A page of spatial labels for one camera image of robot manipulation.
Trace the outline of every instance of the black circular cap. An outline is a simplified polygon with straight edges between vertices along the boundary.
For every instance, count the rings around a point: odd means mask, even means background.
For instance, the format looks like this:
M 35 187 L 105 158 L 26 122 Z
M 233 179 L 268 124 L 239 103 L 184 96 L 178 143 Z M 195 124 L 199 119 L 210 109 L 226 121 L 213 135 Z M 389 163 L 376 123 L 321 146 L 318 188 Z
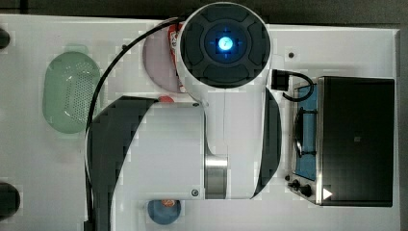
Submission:
M 0 182 L 0 220 L 9 218 L 17 212 L 20 206 L 18 190 L 4 182 Z
M 10 35 L 0 28 L 0 49 L 6 48 L 10 43 Z
M 198 81 L 230 89 L 252 81 L 268 62 L 270 41 L 264 23 L 237 4 L 212 4 L 185 26 L 180 50 Z

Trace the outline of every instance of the black device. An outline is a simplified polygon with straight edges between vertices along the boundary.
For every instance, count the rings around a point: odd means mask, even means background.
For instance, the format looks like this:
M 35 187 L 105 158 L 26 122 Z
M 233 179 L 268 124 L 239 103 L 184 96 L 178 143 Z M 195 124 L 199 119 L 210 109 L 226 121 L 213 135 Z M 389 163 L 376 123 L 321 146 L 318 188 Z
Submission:
M 291 191 L 323 206 L 393 205 L 394 80 L 320 77 L 294 117 Z

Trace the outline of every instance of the silver metal band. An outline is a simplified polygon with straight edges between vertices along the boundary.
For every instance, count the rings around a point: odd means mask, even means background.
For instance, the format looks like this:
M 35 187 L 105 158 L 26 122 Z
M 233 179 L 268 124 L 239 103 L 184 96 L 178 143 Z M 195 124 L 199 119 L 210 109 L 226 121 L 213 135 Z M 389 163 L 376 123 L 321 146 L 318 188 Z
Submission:
M 204 162 L 205 198 L 225 199 L 227 193 L 228 157 L 214 155 L 210 150 L 207 151 Z

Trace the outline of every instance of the black panel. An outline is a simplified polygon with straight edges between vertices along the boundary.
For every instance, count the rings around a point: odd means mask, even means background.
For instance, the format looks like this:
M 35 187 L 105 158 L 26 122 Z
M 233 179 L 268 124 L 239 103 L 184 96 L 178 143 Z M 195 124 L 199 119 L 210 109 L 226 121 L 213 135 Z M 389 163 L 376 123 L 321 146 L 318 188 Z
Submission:
M 85 228 L 111 230 L 111 205 L 126 153 L 141 120 L 155 99 L 122 96 L 89 127 L 88 165 L 93 193 L 93 218 Z
M 209 65 L 204 71 L 204 78 L 200 78 L 201 82 L 206 82 L 209 84 L 217 83 L 218 85 L 232 85 L 239 84 L 246 80 L 248 76 L 248 71 L 244 65 L 233 66 L 230 68 L 224 68 L 222 71 L 219 71 L 216 65 Z
M 258 184 L 252 198 L 261 192 L 278 169 L 281 156 L 281 145 L 282 130 L 279 106 L 270 91 L 266 89 L 261 169 L 259 172 Z
M 199 34 L 191 30 L 189 24 L 201 25 L 204 28 L 203 33 Z M 267 64 L 270 53 L 267 28 L 255 14 L 240 5 L 207 6 L 189 19 L 186 28 L 188 30 L 181 35 L 181 57 L 192 76 L 206 85 L 224 89 L 245 85 L 252 81 Z M 231 49 L 220 49 L 218 42 L 222 37 L 228 37 L 233 41 Z M 199 63 L 190 60 L 197 52 L 204 56 Z M 212 71 L 206 70 L 209 65 Z M 245 72 L 241 72 L 242 65 L 246 68 Z M 239 76 L 225 77 L 225 74 L 232 73 L 231 70 L 235 67 L 240 68 Z
M 244 8 L 236 8 L 230 4 L 218 4 L 210 10 L 206 10 L 203 16 L 210 22 L 228 18 L 242 22 L 248 15 Z
M 201 50 L 195 49 L 195 47 L 200 45 L 200 37 L 203 30 L 204 28 L 197 23 L 192 23 L 187 29 L 185 49 L 191 65 L 196 65 L 203 60 Z
M 255 65 L 260 65 L 262 61 L 266 62 L 267 60 L 264 60 L 265 58 L 265 27 L 262 26 L 262 24 L 259 23 L 254 23 L 248 27 L 248 31 L 251 34 L 252 38 L 252 47 L 251 47 L 251 52 L 249 53 L 249 60 L 252 61 Z
M 394 80 L 325 78 L 322 205 L 392 206 Z

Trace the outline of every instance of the green plastic bowl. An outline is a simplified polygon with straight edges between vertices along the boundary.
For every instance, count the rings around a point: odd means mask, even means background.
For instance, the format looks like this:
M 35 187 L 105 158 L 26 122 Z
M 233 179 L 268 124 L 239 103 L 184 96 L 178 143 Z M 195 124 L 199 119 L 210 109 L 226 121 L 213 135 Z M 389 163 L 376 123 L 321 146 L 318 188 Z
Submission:
M 42 113 L 51 127 L 66 134 L 85 129 L 99 78 L 98 65 L 86 54 L 69 51 L 51 62 L 42 97 Z

